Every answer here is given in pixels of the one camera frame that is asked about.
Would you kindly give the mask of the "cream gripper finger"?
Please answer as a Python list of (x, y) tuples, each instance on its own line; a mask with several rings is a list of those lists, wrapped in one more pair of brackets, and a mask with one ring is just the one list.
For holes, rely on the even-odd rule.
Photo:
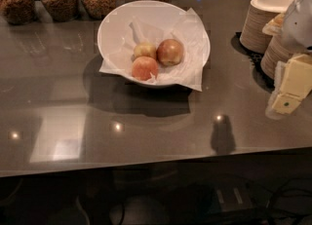
[(275, 72), (275, 90), (271, 108), (279, 114), (291, 114), (312, 91), (312, 56), (295, 55), (279, 61)]
[(284, 22), (284, 13), (277, 15), (272, 20), (268, 21), (262, 28), (262, 32), (266, 35), (279, 35), (282, 32)]

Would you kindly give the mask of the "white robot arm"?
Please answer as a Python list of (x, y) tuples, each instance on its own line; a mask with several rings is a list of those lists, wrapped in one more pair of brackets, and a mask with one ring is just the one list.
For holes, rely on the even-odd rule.
[(287, 62), (277, 63), (275, 90), (265, 111), (267, 117), (278, 120), (292, 114), (312, 91), (312, 0), (293, 0), (262, 32), (280, 35), (281, 44), (292, 54)]

